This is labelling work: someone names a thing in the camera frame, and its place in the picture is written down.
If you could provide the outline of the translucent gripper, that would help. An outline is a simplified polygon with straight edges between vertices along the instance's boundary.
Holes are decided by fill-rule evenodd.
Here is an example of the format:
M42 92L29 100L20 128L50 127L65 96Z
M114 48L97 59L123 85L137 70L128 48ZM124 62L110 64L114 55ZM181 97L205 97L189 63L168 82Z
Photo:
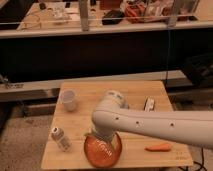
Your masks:
M115 134L111 141L104 141L92 134L86 134L85 155L90 160L120 157L120 136Z

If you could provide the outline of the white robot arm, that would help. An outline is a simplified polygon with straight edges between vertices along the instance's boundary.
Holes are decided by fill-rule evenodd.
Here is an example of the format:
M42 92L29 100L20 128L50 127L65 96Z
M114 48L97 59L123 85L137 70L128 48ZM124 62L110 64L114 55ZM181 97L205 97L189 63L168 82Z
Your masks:
M91 134L105 142L111 142L116 132L127 132L213 151L212 111L128 109L125 97L109 90L94 108L91 121Z

